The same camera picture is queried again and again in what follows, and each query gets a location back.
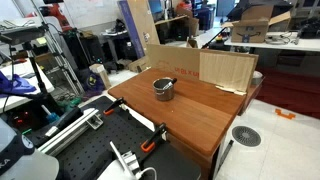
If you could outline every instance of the white cable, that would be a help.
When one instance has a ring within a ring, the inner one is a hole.
[[[145,172],[150,171],[150,170],[152,170],[154,172],[154,180],[157,180],[157,171],[153,167],[148,167],[148,168],[144,169],[143,171],[138,172],[136,174],[136,178],[140,179]]]

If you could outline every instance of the floor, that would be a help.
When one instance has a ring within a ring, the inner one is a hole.
[[[219,28],[214,28],[198,36],[200,47],[219,31]],[[170,45],[185,46],[185,43]],[[125,70],[109,78],[114,86],[135,75]],[[320,120],[295,112],[291,113],[296,114],[296,118],[288,120],[277,116],[276,108],[253,100],[247,111],[236,117],[227,133],[225,147],[234,140],[231,133],[236,126],[247,126],[257,131],[261,144],[246,147],[235,141],[216,179],[320,179]]]

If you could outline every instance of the computer monitor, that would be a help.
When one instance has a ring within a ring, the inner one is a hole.
[[[149,0],[149,5],[152,14],[162,12],[162,5],[160,0]]]

